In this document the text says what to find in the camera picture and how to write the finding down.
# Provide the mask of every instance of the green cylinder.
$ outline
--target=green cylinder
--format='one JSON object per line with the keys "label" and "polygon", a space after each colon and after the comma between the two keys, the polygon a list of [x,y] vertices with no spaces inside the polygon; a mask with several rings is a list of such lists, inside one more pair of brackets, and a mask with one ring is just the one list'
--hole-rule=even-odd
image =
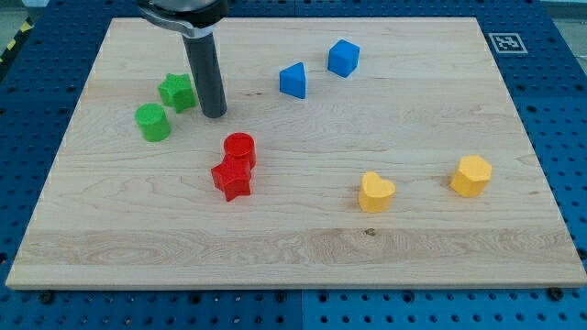
{"label": "green cylinder", "polygon": [[172,132],[165,109],[159,104],[144,104],[137,109],[135,120],[143,137],[149,142],[162,141]]}

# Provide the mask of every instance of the red block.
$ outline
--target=red block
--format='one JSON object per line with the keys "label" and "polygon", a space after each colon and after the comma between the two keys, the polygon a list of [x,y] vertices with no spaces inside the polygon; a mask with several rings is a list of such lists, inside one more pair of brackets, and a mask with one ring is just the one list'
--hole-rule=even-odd
{"label": "red block", "polygon": [[249,160],[251,168],[257,163],[255,140],[247,133],[233,133],[224,140],[224,151],[238,160]]}
{"label": "red block", "polygon": [[212,169],[214,185],[224,192],[227,202],[237,196],[250,195],[250,164],[248,159],[226,155],[220,165]]}

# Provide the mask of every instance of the yellow and black tape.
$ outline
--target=yellow and black tape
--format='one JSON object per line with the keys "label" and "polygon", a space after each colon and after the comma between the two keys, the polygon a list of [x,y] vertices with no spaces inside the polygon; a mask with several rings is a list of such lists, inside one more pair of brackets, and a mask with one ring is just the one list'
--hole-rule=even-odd
{"label": "yellow and black tape", "polygon": [[25,44],[25,41],[27,41],[32,28],[32,21],[30,20],[30,17],[28,17],[12,40],[8,42],[2,55],[0,55],[0,82],[6,77],[12,63],[22,49],[22,46]]}

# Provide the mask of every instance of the yellow hexagon block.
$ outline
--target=yellow hexagon block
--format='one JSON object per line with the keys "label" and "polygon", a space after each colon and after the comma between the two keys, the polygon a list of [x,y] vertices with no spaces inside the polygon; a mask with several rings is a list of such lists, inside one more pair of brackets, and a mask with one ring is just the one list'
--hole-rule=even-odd
{"label": "yellow hexagon block", "polygon": [[393,182],[382,179],[373,171],[368,171],[360,182],[360,208],[367,213],[383,212],[391,205],[394,193]]}
{"label": "yellow hexagon block", "polygon": [[465,156],[459,161],[450,187],[462,197],[474,197],[483,192],[492,178],[492,164],[479,155]]}

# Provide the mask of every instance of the wooden cutting board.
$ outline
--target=wooden cutting board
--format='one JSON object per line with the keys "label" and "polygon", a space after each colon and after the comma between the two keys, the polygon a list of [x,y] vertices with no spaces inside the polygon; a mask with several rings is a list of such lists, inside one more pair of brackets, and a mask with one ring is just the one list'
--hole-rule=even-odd
{"label": "wooden cutting board", "polygon": [[[61,143],[7,285],[13,289],[576,287],[567,227],[474,18],[227,18],[215,30],[228,113],[142,104],[187,73],[181,36],[115,19]],[[329,48],[360,45],[348,79]],[[307,98],[279,93],[303,61]],[[224,138],[256,139],[250,197],[212,183]],[[493,165],[483,195],[449,187],[461,156]],[[397,192],[358,205],[377,171]]]}

